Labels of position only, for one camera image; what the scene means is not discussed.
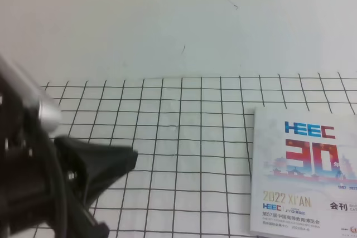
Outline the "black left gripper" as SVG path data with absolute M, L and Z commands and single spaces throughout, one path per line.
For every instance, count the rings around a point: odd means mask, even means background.
M 35 109 L 1 77 L 1 237 L 43 222 L 55 237 L 108 237 L 108 226 L 84 207 L 134 170 L 137 158 L 126 145 L 64 135 L 53 144 Z

